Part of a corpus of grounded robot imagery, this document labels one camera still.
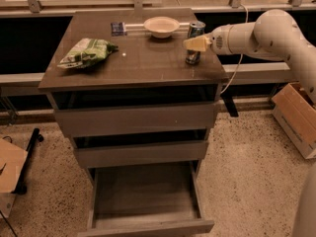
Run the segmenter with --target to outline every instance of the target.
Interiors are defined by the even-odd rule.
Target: green chip bag
[[[57,67],[86,68],[106,59],[118,46],[104,39],[81,39]]]

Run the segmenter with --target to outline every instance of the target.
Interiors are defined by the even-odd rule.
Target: can
[[[195,38],[204,34],[205,23],[201,21],[191,22],[188,31],[188,39]],[[200,51],[188,50],[186,62],[190,65],[198,64],[200,60]]]

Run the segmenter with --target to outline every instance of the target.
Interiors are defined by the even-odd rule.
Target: brown tabletop
[[[146,19],[167,16],[181,26],[167,39],[156,39],[142,24]],[[80,12],[73,17],[40,84],[43,92],[105,88],[151,87],[218,83],[227,76],[217,55],[201,54],[198,65],[186,63],[183,40],[189,22],[196,20],[191,9],[147,9],[142,15],[132,10]],[[112,37],[111,22],[125,22],[127,35]],[[118,51],[86,69],[56,67],[63,56],[82,38],[109,40]]]

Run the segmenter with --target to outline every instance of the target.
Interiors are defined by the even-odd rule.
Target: floor
[[[219,113],[197,178],[202,210],[215,226],[204,237],[290,236],[299,194],[316,160],[304,160],[269,108]],[[50,114],[1,118],[0,135],[26,148],[37,143],[27,174],[28,192],[17,196],[9,221],[20,237],[76,236],[85,231],[92,186]],[[0,220],[0,236],[13,236]]]

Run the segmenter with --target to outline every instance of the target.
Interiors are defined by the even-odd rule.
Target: bowl
[[[144,28],[158,39],[169,37],[179,26],[180,24],[177,20],[168,17],[155,17],[146,20],[144,23]]]

